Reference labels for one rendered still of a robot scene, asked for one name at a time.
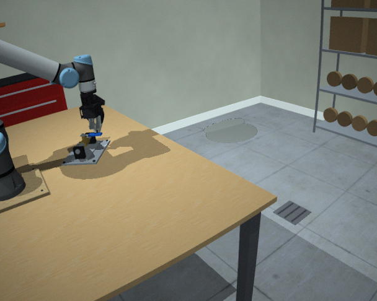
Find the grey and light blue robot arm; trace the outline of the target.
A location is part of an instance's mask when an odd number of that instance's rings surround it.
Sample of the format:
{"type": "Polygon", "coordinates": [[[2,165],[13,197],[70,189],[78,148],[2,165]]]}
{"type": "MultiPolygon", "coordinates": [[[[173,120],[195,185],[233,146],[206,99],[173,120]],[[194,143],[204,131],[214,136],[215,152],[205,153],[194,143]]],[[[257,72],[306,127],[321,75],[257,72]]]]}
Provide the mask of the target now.
{"type": "MultiPolygon", "coordinates": [[[[79,91],[84,93],[96,88],[90,55],[76,56],[74,62],[60,64],[0,40],[0,63],[46,79],[52,85],[62,85],[67,89],[77,84],[79,91]]],[[[14,167],[8,142],[4,123],[0,120],[0,201],[17,196],[25,188],[24,179],[14,167]]]]}

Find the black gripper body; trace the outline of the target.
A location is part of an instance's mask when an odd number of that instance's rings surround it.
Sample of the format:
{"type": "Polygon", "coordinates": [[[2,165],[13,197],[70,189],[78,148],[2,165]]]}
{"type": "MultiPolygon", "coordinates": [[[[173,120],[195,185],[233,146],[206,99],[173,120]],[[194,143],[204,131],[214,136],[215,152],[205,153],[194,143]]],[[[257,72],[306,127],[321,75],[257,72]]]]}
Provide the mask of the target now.
{"type": "Polygon", "coordinates": [[[93,94],[96,92],[96,89],[87,93],[81,92],[82,106],[79,107],[80,114],[82,109],[81,119],[97,118],[99,116],[101,103],[93,99],[93,94]]]}

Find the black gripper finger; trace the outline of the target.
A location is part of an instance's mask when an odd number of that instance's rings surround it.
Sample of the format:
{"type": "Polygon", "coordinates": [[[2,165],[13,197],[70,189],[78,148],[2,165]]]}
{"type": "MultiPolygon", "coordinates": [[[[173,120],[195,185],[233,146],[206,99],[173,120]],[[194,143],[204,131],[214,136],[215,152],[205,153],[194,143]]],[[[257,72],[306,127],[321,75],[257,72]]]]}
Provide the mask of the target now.
{"type": "Polygon", "coordinates": [[[102,123],[104,120],[104,111],[103,108],[100,108],[99,116],[95,118],[95,129],[98,129],[97,132],[100,133],[102,128],[102,123]]]}
{"type": "Polygon", "coordinates": [[[95,132],[95,133],[97,133],[97,130],[98,129],[95,129],[95,122],[94,122],[94,120],[95,120],[95,118],[89,118],[89,119],[87,119],[90,123],[89,123],[89,129],[93,129],[93,131],[95,132]]]}

